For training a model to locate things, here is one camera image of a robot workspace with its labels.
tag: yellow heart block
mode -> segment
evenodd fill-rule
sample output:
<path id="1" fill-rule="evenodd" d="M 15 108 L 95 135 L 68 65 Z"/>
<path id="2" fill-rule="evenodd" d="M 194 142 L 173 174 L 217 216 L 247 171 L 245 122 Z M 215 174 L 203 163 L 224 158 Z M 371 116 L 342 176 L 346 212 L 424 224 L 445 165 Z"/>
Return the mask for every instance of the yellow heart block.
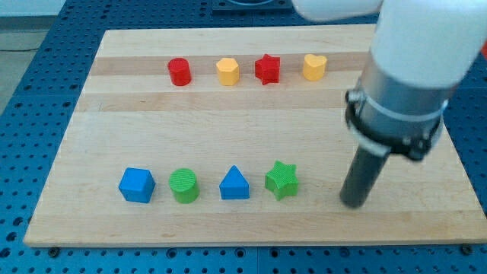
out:
<path id="1" fill-rule="evenodd" d="M 326 57 L 307 54 L 304 56 L 303 76 L 309 81 L 318 81 L 325 75 Z"/>
<path id="2" fill-rule="evenodd" d="M 237 60 L 233 58 L 222 58 L 216 63 L 216 73 L 220 84 L 231 86 L 240 80 L 240 69 Z"/>

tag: wooden cutting board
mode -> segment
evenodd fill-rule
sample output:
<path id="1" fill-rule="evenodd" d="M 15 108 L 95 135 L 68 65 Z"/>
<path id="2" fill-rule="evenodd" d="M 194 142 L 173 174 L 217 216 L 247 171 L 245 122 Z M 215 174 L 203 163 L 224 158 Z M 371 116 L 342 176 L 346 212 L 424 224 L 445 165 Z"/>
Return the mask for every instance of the wooden cutting board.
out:
<path id="1" fill-rule="evenodd" d="M 110 30 L 103 37 L 30 223 L 32 247 L 436 244 L 487 239 L 487 220 L 446 132 L 421 163 L 391 157 L 364 207 L 339 190 L 356 141 L 343 98 L 367 58 L 374 25 Z M 253 75 L 264 53 L 281 56 L 279 84 Z M 301 75 L 306 53 L 328 57 L 326 76 Z M 193 81 L 170 83 L 167 62 L 186 57 Z M 241 81 L 218 83 L 221 57 Z M 298 166 L 297 196 L 264 188 L 275 160 Z M 221 200 L 236 164 L 250 199 Z M 151 170 L 149 204 L 117 189 L 126 167 Z M 201 193 L 178 204 L 168 178 L 180 167 Z"/>

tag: blue perforated table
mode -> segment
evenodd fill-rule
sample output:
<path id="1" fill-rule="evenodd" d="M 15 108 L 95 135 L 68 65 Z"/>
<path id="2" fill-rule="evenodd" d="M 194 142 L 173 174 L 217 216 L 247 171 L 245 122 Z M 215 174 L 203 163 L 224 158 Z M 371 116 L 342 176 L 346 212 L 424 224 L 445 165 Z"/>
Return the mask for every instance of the blue perforated table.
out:
<path id="1" fill-rule="evenodd" d="M 0 117 L 0 273 L 487 272 L 487 244 L 408 247 L 47 249 L 22 243 L 107 29 L 312 24 L 287 11 L 215 14 L 210 1 L 67 1 Z M 371 24 L 377 16 L 330 24 Z M 487 62 L 470 69 L 445 123 L 487 210 Z"/>

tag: cable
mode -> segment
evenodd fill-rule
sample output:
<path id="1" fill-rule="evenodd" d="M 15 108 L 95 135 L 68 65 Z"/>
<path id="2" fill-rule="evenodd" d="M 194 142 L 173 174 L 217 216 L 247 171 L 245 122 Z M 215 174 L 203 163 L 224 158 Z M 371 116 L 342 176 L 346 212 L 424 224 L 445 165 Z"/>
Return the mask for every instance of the cable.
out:
<path id="1" fill-rule="evenodd" d="M 35 49 L 0 49 L 0 53 L 27 53 L 31 51 L 36 51 L 39 48 Z"/>

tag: toy block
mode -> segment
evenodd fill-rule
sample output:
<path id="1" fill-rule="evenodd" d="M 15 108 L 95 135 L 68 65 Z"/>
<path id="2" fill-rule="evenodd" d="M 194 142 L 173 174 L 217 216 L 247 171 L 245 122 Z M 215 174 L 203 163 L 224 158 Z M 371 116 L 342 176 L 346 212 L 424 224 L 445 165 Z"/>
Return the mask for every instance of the toy block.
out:
<path id="1" fill-rule="evenodd" d="M 119 190 L 125 200 L 129 202 L 151 201 L 155 182 L 149 170 L 139 168 L 127 168 L 119 184 Z"/>
<path id="2" fill-rule="evenodd" d="M 180 203 L 191 203 L 199 195 L 196 175 L 188 168 L 180 168 L 169 177 L 169 187 L 173 191 L 174 198 Z"/>
<path id="3" fill-rule="evenodd" d="M 298 185 L 295 164 L 276 161 L 274 168 L 266 174 L 266 189 L 272 191 L 278 201 L 286 196 L 296 196 Z"/>
<path id="4" fill-rule="evenodd" d="M 236 166 L 232 166 L 220 183 L 221 199 L 249 199 L 249 183 Z"/>
<path id="5" fill-rule="evenodd" d="M 256 77 L 262 84 L 279 83 L 279 71 L 281 58 L 264 54 L 264 57 L 256 61 Z"/>
<path id="6" fill-rule="evenodd" d="M 191 71 L 189 70 L 188 60 L 184 58 L 174 58 L 167 64 L 170 80 L 176 86 L 185 86 L 191 82 Z"/>
<path id="7" fill-rule="evenodd" d="M 318 81 L 325 75 L 326 57 L 307 54 L 304 56 L 303 76 L 309 81 Z"/>
<path id="8" fill-rule="evenodd" d="M 216 72 L 220 84 L 231 86 L 240 80 L 240 68 L 237 60 L 233 58 L 222 58 L 216 63 Z"/>

